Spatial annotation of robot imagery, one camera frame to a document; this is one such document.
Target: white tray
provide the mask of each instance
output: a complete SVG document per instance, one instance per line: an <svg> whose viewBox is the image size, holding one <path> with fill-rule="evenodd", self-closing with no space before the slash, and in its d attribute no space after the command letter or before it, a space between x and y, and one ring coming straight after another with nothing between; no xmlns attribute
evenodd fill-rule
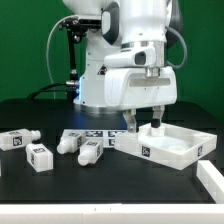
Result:
<svg viewBox="0 0 224 224"><path fill-rule="evenodd" d="M147 124L139 133L115 136L115 149L182 170L213 151L216 142L216 135L164 123L155 132Z"/></svg>

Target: black tabletop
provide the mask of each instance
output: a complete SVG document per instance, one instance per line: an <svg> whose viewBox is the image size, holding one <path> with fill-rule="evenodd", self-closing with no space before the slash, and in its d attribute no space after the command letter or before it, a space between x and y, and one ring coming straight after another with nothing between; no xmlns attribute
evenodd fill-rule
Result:
<svg viewBox="0 0 224 224"><path fill-rule="evenodd" d="M152 111L137 111L139 125ZM192 103L166 107L163 122L218 136L217 148L203 159L224 174L224 126ZM60 155L56 147L64 129L124 130L122 114L94 115L74 110L64 100L7 100L0 104L0 132L40 130L39 143L54 155L54 170L37 173L25 148L0 150L0 203L214 203L196 177L197 162L182 171L114 149L104 149L95 165L81 167L79 152Z"/></svg>

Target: small white box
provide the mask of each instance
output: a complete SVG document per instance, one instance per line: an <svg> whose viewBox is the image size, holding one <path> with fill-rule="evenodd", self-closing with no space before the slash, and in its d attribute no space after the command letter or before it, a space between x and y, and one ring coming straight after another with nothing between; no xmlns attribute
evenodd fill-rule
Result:
<svg viewBox="0 0 224 224"><path fill-rule="evenodd" d="M26 147L27 161L37 171L53 169L53 154L43 144L29 144Z"/></svg>

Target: white bottle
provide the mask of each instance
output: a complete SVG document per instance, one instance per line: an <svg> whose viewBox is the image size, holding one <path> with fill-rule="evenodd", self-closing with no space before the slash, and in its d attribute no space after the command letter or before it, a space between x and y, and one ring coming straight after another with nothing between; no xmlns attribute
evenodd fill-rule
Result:
<svg viewBox="0 0 224 224"><path fill-rule="evenodd" d="M52 170L53 153L49 151L43 144L29 144L26 146L27 161L37 171Z"/></svg>
<svg viewBox="0 0 224 224"><path fill-rule="evenodd" d="M86 132L80 130L64 130L61 141L57 147L60 154L74 153L86 141Z"/></svg>
<svg viewBox="0 0 224 224"><path fill-rule="evenodd" d="M89 139L80 147L78 162L81 166L95 164L103 154L103 139Z"/></svg>
<svg viewBox="0 0 224 224"><path fill-rule="evenodd" d="M27 129L0 133L0 148L3 151L17 149L27 146L32 141L40 139L40 137L39 131L29 131Z"/></svg>

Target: black cable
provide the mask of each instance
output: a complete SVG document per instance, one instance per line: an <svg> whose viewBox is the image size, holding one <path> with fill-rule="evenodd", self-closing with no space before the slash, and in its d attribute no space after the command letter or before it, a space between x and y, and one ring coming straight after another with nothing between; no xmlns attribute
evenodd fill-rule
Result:
<svg viewBox="0 0 224 224"><path fill-rule="evenodd" d="M51 88L58 87L58 86L66 86L66 83L54 83L54 84L45 86L45 87L39 89L38 91L31 93L27 97L27 99L28 100L34 99L37 95L39 95L42 92L60 92L60 91L57 91L57 90L49 90Z"/></svg>

